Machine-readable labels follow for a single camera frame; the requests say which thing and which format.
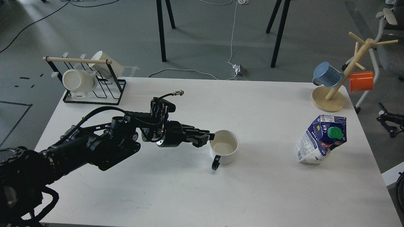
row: black wire dish rack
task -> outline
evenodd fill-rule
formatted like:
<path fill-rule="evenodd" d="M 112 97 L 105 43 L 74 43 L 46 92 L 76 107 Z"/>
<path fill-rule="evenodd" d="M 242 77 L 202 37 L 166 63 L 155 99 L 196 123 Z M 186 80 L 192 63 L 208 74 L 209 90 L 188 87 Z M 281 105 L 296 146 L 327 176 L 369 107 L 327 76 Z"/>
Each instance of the black wire dish rack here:
<path fill-rule="evenodd" d="M 63 102 L 65 103 L 83 103 L 83 104 L 99 104 L 99 105 L 119 105 L 121 102 L 122 94 L 124 92 L 126 86 L 126 80 L 117 79 L 114 70 L 111 67 L 112 61 L 110 60 L 90 60 L 84 59 L 82 57 L 80 59 L 75 58 L 65 58 L 65 57 L 43 57 L 42 59 L 46 61 L 49 66 L 52 68 L 53 73 L 52 77 L 57 77 L 63 85 L 62 78 L 63 75 L 53 63 L 54 61 L 64 62 L 67 69 L 79 69 L 90 71 L 91 75 L 95 75 L 98 80 L 98 86 L 93 92 L 89 92 L 88 96 L 84 98 L 83 96 L 73 97 L 71 91 L 66 89 L 65 95 L 63 96 Z M 89 64 L 106 64 L 111 76 L 113 77 L 113 81 L 108 81 L 106 78 L 107 75 L 102 75 L 100 71 L 94 71 L 90 68 Z"/>

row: white cup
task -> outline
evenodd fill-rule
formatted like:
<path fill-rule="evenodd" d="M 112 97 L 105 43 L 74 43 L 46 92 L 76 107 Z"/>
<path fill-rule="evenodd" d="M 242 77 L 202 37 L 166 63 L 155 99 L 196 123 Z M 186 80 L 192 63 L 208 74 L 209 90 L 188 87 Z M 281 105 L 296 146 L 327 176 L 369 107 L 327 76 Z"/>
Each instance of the white cup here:
<path fill-rule="evenodd" d="M 210 142 L 210 156 L 213 159 L 212 169 L 219 164 L 226 165 L 234 160 L 240 143 L 236 134 L 227 130 L 215 132 L 215 139 Z"/>
<path fill-rule="evenodd" d="M 87 93 L 92 92 L 98 85 L 95 75 L 89 71 L 69 69 L 62 77 L 63 86 L 72 93 L 73 98 L 77 98 L 77 92 L 82 92 L 82 98 L 87 98 Z"/>
<path fill-rule="evenodd" d="M 91 58 L 91 60 L 110 60 L 112 61 L 111 67 L 115 73 L 115 76 L 118 78 L 122 75 L 124 72 L 124 67 L 120 65 L 118 62 L 113 60 L 110 56 L 108 56 L 105 52 L 103 51 L 98 51 L 95 53 L 95 55 Z M 111 72 L 108 69 L 108 66 L 106 64 L 89 64 L 88 65 L 92 70 L 94 71 L 99 71 L 101 76 L 104 79 L 107 79 L 109 81 L 114 81 L 114 78 L 111 75 Z"/>

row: milk carton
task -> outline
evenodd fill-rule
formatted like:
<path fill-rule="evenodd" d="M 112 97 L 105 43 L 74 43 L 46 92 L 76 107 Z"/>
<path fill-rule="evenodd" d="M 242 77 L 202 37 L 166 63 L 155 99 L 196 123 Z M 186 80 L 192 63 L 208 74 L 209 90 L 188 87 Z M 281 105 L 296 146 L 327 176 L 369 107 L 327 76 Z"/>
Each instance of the milk carton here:
<path fill-rule="evenodd" d="M 300 163 L 320 164 L 330 151 L 347 141 L 347 118 L 318 116 L 296 145 Z"/>

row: white table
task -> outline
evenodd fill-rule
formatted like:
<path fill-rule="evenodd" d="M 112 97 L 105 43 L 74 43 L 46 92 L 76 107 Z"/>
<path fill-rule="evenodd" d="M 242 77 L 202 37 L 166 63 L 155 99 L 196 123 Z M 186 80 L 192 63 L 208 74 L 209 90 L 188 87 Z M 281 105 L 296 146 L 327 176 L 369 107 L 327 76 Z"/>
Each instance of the white table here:
<path fill-rule="evenodd" d="M 401 226 L 372 151 L 350 104 L 347 142 L 321 165 L 300 164 L 295 145 L 320 114 L 311 83 L 125 78 L 120 108 L 149 112 L 153 96 L 177 106 L 169 119 L 240 138 L 239 156 L 211 170 L 209 145 L 182 143 L 141 150 L 102 172 L 85 165 L 50 187 L 60 194 L 42 221 L 134 226 Z M 36 151 L 59 139 L 72 124 L 98 107 L 62 101 Z M 111 121 L 108 111 L 84 126 Z"/>

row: black mug handle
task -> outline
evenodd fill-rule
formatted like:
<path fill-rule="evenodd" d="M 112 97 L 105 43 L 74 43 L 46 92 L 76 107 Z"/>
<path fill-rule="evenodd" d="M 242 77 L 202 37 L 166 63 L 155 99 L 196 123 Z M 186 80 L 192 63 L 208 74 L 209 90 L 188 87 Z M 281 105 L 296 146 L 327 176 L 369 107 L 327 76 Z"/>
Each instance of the black mug handle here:
<path fill-rule="evenodd" d="M 212 163 L 212 169 L 215 170 L 215 171 L 217 170 L 217 168 L 220 165 L 219 160 L 220 160 L 220 156 L 216 155 L 215 159 L 213 160 L 213 163 Z"/>

